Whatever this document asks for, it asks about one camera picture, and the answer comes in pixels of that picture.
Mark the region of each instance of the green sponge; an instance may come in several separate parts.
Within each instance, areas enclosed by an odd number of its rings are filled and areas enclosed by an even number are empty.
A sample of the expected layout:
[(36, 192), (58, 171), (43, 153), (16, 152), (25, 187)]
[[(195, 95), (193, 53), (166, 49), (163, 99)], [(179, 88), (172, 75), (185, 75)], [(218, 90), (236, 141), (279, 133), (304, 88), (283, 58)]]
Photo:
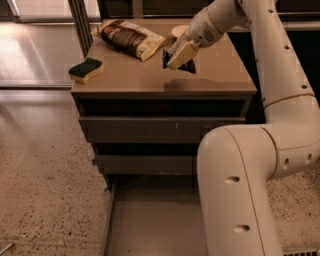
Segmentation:
[(69, 70), (70, 78), (76, 82), (87, 84), (89, 79), (99, 75), (104, 70), (103, 63), (99, 60), (86, 58), (86, 60)]

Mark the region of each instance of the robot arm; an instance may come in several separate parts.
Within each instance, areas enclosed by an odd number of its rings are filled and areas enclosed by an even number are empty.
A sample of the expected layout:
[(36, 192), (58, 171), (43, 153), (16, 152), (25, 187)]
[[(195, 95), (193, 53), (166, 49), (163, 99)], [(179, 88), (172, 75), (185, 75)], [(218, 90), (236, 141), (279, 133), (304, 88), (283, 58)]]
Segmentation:
[(198, 151), (198, 181), (208, 255), (280, 256), (266, 182), (320, 156), (320, 110), (275, 9), (274, 0), (215, 0), (169, 50), (178, 68), (248, 22), (266, 124), (209, 132)]

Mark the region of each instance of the snack bag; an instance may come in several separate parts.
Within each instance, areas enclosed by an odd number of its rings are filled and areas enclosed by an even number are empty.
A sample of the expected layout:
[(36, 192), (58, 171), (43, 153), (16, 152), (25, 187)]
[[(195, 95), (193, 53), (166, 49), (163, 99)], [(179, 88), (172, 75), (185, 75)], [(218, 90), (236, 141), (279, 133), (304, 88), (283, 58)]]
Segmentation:
[(164, 44), (165, 38), (126, 20), (104, 21), (91, 34), (142, 61)]

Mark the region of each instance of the wooden countertop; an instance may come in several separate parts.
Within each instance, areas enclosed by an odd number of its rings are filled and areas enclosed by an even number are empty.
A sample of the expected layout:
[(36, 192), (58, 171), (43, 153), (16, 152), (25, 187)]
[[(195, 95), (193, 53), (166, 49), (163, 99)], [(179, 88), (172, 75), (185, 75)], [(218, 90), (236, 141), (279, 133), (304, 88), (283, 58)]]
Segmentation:
[(88, 57), (103, 61), (105, 71), (87, 85), (75, 83), (73, 94), (103, 93), (109, 96), (253, 95), (256, 87), (228, 35), (210, 48), (201, 48), (194, 59), (197, 74), (162, 68), (162, 48), (169, 48), (173, 27), (190, 19), (130, 20), (168, 38), (150, 59), (141, 60), (115, 50), (94, 38)]

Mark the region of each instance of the drawer front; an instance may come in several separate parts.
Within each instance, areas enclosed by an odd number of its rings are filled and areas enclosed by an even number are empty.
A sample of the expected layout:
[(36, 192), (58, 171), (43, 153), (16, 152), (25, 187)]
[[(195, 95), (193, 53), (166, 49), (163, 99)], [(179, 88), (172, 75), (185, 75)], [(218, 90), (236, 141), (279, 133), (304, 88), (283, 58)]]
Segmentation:
[(80, 117), (90, 143), (199, 143), (210, 130), (244, 118)]
[(195, 156), (105, 156), (97, 155), (102, 174), (193, 175)]

